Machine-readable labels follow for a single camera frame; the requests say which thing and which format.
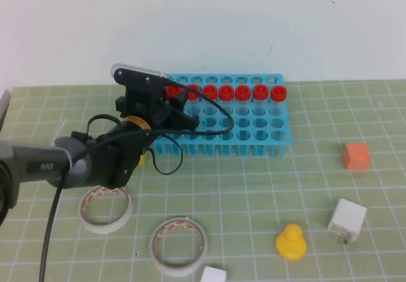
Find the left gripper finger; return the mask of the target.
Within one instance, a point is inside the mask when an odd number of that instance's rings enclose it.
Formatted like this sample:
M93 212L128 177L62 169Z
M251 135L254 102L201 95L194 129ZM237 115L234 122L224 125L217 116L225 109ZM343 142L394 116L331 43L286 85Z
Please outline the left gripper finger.
M172 131L194 131L199 125L198 115L187 115L183 112L168 113L157 126L158 129Z
M183 112L188 91L182 87L166 87L166 105L169 113Z

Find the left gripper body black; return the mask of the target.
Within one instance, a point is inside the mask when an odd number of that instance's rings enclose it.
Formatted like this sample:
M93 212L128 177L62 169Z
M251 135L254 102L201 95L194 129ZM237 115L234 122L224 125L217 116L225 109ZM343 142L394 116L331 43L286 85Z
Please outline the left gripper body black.
M169 78L120 68L115 71L114 80L125 87L125 95L116 100L116 109L122 117L141 117L151 127L157 127L169 113L166 105Z

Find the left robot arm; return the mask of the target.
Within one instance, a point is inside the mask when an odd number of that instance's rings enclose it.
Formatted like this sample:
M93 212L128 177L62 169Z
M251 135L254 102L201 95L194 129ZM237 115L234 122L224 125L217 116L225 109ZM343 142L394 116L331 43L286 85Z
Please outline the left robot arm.
M114 127L97 137L74 131L53 146L1 141L1 218L16 205L20 184L46 180L63 189L86 186L121 188L127 184L142 154L158 138L156 131L193 131L197 115L183 109L187 92L169 94L169 77L160 71L116 63L111 69L125 95L116 99L119 117L99 114Z

